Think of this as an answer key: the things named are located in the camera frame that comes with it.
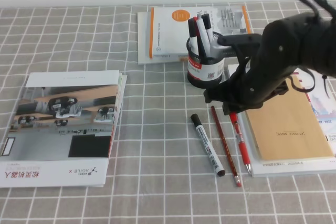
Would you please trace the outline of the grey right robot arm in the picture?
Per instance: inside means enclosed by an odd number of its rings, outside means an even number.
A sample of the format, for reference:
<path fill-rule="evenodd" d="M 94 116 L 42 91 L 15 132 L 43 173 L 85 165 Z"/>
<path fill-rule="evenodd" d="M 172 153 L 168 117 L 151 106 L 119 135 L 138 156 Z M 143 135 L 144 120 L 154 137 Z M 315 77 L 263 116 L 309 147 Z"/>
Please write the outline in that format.
<path fill-rule="evenodd" d="M 297 68 L 335 77 L 335 21 L 302 13 L 269 23 L 259 48 L 229 79 L 224 114 L 261 108 L 290 88 L 303 92 L 291 77 Z"/>

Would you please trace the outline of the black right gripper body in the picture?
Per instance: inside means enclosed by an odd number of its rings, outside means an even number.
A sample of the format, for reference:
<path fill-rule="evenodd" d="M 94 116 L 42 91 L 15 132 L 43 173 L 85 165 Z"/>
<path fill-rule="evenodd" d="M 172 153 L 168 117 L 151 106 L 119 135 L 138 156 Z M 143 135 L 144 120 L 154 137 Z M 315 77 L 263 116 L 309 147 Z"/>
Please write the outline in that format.
<path fill-rule="evenodd" d="M 297 68 L 312 76 L 303 65 L 301 54 L 304 39 L 317 23 L 312 15 L 294 15 L 269 23 L 257 54 L 248 63 L 250 68 L 243 68 L 242 73 L 235 72 L 230 78 L 237 102 L 249 105 L 249 109 L 261 108 L 265 101 L 278 95 L 276 89 Z"/>

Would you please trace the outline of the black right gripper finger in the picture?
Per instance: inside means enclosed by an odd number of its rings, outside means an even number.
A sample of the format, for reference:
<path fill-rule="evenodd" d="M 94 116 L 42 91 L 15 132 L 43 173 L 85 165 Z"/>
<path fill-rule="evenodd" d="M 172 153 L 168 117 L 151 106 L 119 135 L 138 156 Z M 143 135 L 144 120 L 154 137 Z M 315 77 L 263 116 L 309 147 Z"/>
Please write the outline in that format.
<path fill-rule="evenodd" d="M 224 81 L 215 87 L 206 89 L 203 93 L 205 103 L 211 103 L 213 101 L 235 103 L 237 100 L 232 93 L 232 87 L 229 81 Z"/>

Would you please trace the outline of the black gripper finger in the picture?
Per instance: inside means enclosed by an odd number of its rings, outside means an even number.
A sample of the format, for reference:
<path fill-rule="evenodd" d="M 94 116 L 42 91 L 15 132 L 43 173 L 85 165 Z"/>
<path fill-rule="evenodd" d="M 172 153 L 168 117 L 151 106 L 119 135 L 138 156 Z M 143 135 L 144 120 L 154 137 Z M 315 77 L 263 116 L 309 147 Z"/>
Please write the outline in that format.
<path fill-rule="evenodd" d="M 222 109 L 225 115 L 230 115 L 231 113 L 240 113 L 249 109 L 249 105 L 237 101 L 224 101 Z"/>

